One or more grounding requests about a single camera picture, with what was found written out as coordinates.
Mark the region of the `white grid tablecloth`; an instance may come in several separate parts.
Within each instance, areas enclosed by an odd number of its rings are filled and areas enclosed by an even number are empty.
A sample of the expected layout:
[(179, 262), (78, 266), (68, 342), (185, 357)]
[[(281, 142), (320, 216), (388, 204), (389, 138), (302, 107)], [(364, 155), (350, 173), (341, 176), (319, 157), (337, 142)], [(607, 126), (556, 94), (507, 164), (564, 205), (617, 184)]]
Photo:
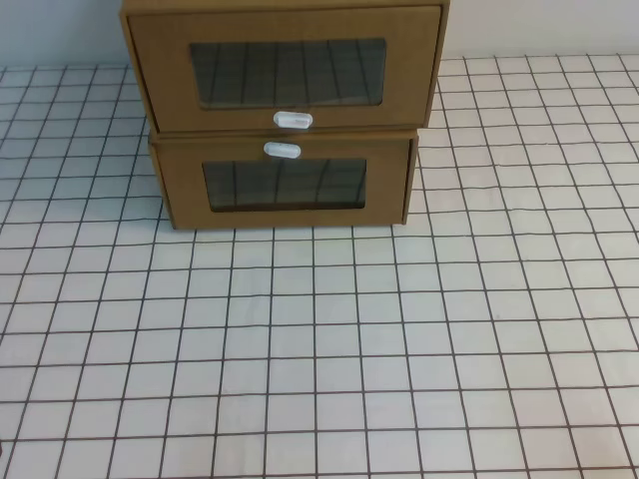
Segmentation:
[(127, 65), (1, 70), (5, 478), (634, 478), (638, 59), (445, 60), (405, 224), (180, 232)]

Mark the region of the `brown cardboard shoebox drawer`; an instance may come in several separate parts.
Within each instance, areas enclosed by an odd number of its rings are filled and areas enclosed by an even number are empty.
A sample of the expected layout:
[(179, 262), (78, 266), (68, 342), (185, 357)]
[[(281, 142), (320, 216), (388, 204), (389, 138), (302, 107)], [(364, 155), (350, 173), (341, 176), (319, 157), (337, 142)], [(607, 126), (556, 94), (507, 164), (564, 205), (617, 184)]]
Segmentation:
[(160, 134), (419, 128), (445, 1), (126, 1), (123, 29)]

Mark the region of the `lower brown cardboard shoebox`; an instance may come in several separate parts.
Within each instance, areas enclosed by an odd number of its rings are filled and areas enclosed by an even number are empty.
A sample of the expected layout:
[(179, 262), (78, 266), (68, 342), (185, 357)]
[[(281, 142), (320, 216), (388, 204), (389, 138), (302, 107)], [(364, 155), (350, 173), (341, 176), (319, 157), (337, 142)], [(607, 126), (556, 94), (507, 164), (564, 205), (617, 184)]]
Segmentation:
[[(302, 154), (269, 157), (266, 142)], [(177, 230), (384, 226), (406, 220), (417, 132), (152, 134), (149, 146)]]

